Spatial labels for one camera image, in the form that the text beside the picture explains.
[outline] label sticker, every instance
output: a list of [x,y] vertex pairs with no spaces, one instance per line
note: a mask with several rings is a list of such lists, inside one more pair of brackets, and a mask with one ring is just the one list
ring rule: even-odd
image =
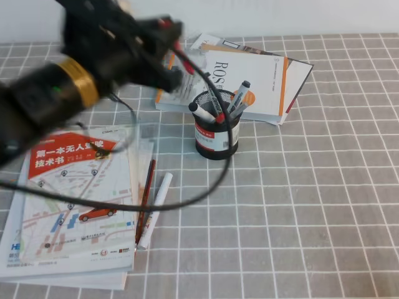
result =
[[[233,146],[238,142],[239,123],[231,129],[233,133]],[[206,131],[195,123],[195,139],[208,151],[226,151],[229,148],[229,137],[226,132]]]

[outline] book cover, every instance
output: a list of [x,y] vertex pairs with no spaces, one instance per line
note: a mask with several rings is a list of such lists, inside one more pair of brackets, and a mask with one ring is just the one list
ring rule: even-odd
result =
[[[18,184],[27,182],[29,157],[22,165]],[[25,194],[15,192],[0,242],[0,281],[63,287],[123,289],[126,272],[133,267],[134,241],[121,247],[65,255],[58,259],[26,263],[20,260]],[[122,253],[119,249],[129,248]]]
[[[280,121],[284,114],[286,70],[285,57],[247,55],[247,53],[206,50],[189,54],[200,61],[202,70],[211,74],[216,88],[235,92],[244,80],[251,83],[246,98],[251,101],[243,119]],[[181,97],[179,91],[168,94],[159,91],[155,105],[157,109],[189,112],[188,104],[195,96],[206,90],[202,80],[192,80],[190,86],[183,81],[180,89],[188,90]]]
[[[100,128],[89,133],[98,147],[108,150],[127,136],[124,129]],[[50,135],[31,150],[27,185],[95,201],[136,204],[138,167],[130,150],[103,156],[81,132]],[[134,240],[136,216],[27,194],[19,258],[49,260],[125,244]]]
[[[236,52],[247,52],[250,54],[258,54],[258,55],[280,56],[264,50],[255,49],[252,47],[248,47],[246,45],[230,42],[228,40],[211,36],[209,34],[201,34],[190,49],[198,50],[202,48],[204,49],[216,48],[218,50],[231,50]],[[267,122],[273,125],[282,125],[284,123],[291,107],[293,106],[298,97],[300,90],[304,86],[307,78],[310,75],[310,72],[313,69],[313,65],[308,64],[307,62],[291,59],[289,57],[288,61],[289,63],[287,66],[287,80],[286,80],[286,90],[285,90],[286,95],[283,107],[284,115],[282,116],[282,119],[279,122],[266,120]]]

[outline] black mesh pen holder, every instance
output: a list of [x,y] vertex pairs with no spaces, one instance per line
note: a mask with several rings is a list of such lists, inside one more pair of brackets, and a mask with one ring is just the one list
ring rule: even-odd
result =
[[[229,106],[235,94],[228,90],[219,89],[219,93],[223,99],[224,106]],[[202,109],[217,117],[216,111],[213,107],[212,99],[208,91],[200,93],[194,102]],[[228,133],[226,122],[208,123],[193,113],[195,119],[195,148],[197,152],[203,157],[211,160],[223,160],[233,155],[238,149],[238,135],[239,135],[239,115],[234,120],[231,120],[231,131],[233,133],[233,148],[229,151],[228,147]]]

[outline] pencil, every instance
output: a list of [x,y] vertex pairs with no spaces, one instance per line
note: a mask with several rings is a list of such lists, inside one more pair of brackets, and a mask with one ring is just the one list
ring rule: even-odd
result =
[[[155,169],[155,160],[152,159],[151,163],[150,163],[150,167],[148,168],[147,180],[145,182],[142,207],[147,205],[147,200],[148,200],[148,195],[150,193],[152,177],[154,175],[154,169]],[[144,214],[145,214],[144,212],[140,212],[138,215],[137,230],[136,230],[136,244],[138,244],[138,241],[140,241],[140,237],[142,236],[143,225],[144,225]]]

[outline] white book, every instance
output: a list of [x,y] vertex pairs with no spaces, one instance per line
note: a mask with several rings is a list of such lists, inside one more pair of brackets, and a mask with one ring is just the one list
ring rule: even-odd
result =
[[[107,149],[119,147],[127,137],[123,128],[99,128],[89,133],[96,145]],[[137,156],[131,154],[134,148],[102,156],[81,131],[51,134],[31,150],[27,185],[66,196],[136,204],[138,164]],[[32,263],[71,254],[87,258],[87,252],[123,249],[127,242],[132,250],[136,214],[26,194],[20,259]]]
[[[210,79],[219,89],[235,92],[243,81],[251,83],[248,93],[253,101],[244,111],[242,118],[251,120],[280,121],[284,114],[286,84],[286,57],[271,55],[248,55],[247,53],[207,50],[203,52],[203,71],[211,74]],[[205,91],[200,81],[190,89],[190,97],[180,105],[188,106],[194,97]],[[156,99],[156,107],[162,109],[168,95]]]
[[[255,49],[252,47],[248,47],[246,45],[236,44],[234,42],[230,42],[228,40],[224,40],[219,37],[211,36],[205,33],[201,34],[200,37],[194,42],[194,44],[191,46],[191,50],[201,49],[204,44],[220,46],[226,50],[233,49],[258,55],[278,56],[277,54],[266,52],[267,49],[266,51]],[[308,64],[307,62],[298,61],[290,58],[288,58],[288,60],[289,63],[287,68],[287,80],[286,80],[286,91],[285,91],[286,94],[284,97],[284,108],[283,108],[284,114],[281,118],[281,121],[279,122],[265,119],[265,121],[273,125],[282,125],[284,123],[292,105],[296,101],[296,98],[300,90],[304,86],[308,76],[310,75],[310,72],[313,69],[313,65]]]
[[[29,157],[22,165],[18,184],[26,183],[28,170]],[[121,253],[118,247],[110,247],[103,249],[107,251],[106,255],[105,251],[101,250],[103,256],[98,250],[42,262],[21,262],[19,248],[24,202],[25,194],[15,192],[0,241],[0,281],[62,287],[124,289],[127,271],[133,267],[134,242],[127,242],[124,246],[128,250]]]

